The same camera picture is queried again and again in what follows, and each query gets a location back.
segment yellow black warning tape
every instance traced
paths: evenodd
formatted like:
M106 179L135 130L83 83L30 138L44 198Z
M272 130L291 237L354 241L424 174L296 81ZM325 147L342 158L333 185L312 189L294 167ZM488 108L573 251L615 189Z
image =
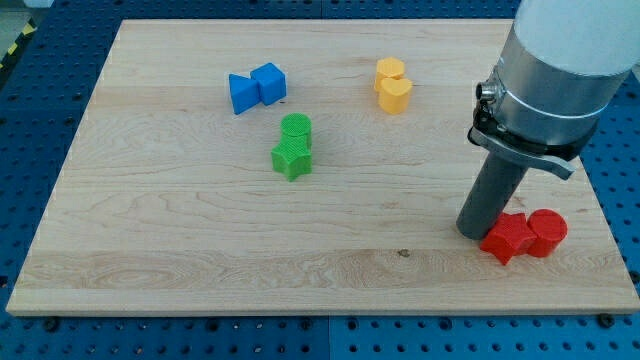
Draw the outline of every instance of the yellow black warning tape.
M11 71L18 63L18 60L24 53L27 44L33 38L34 33L36 32L37 27L33 19L29 19L27 24L22 29L22 32L18 35L18 38L13 42L13 44L7 49L7 53L0 61L0 89L4 86L4 84L9 79L9 75L11 75Z

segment table surface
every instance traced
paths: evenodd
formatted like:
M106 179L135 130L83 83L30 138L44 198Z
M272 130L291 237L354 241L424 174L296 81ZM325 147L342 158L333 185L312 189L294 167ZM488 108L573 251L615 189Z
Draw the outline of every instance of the table surface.
M486 153L473 84L508 21L125 21L39 226L16 315L628 313L638 297L581 164L532 170L508 211L568 238L502 267L454 222ZM414 93L389 116L377 59ZM232 115L227 74L265 63L289 96ZM313 174L271 170L279 120L313 121ZM409 256L402 251L407 249Z

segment wood grain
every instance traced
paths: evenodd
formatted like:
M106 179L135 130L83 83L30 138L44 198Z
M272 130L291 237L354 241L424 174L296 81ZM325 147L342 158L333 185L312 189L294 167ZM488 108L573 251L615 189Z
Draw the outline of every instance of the wood grain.
M8 311L18 316L630 313L638 296L588 178L531 170L508 211L569 237L507 267L455 229L486 152L473 85L508 21L124 21ZM405 61L386 115L377 59ZM288 96L233 115L228 73ZM313 174L271 170L279 121L313 122Z

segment red block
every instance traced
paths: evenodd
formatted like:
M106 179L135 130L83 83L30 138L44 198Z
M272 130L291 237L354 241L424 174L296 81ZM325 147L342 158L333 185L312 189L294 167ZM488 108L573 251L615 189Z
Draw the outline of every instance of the red block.
M534 211L527 224L537 236L527 254L535 257L549 256L568 232L567 223L562 216L549 209Z
M524 213L502 213L480 244L480 250L492 253L502 265L507 265L512 257L525 254L536 238Z

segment blue cube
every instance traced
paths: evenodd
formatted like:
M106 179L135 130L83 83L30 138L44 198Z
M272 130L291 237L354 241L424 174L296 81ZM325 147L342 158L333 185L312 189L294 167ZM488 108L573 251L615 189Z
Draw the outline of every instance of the blue cube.
M244 76L230 74L229 90L233 112L238 115L260 102L258 82Z
M251 78L258 82L260 99L263 104L271 105L287 96L284 73L272 63L264 64L253 70Z

